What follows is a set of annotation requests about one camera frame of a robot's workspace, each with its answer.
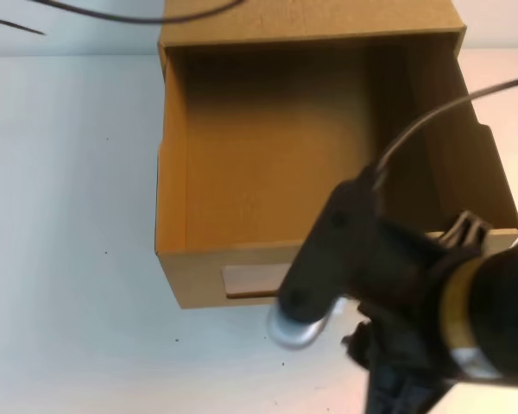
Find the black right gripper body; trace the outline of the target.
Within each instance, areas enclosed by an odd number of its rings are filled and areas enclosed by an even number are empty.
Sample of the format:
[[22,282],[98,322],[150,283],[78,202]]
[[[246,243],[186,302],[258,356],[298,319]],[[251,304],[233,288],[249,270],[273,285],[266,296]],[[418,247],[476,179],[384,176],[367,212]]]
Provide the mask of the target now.
[[452,273],[482,255],[490,225],[462,212],[439,238],[379,222],[376,239],[351,277],[366,321],[342,343],[368,370],[367,413],[428,413],[462,374],[439,320]]

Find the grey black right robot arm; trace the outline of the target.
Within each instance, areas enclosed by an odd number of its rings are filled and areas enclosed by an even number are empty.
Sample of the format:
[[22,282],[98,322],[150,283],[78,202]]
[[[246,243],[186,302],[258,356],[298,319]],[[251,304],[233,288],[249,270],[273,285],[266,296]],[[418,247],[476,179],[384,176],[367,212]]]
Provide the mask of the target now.
[[344,343],[368,413],[427,413],[459,382],[518,387],[518,244],[484,254],[489,225],[469,211],[437,239],[366,213],[332,229],[365,316]]

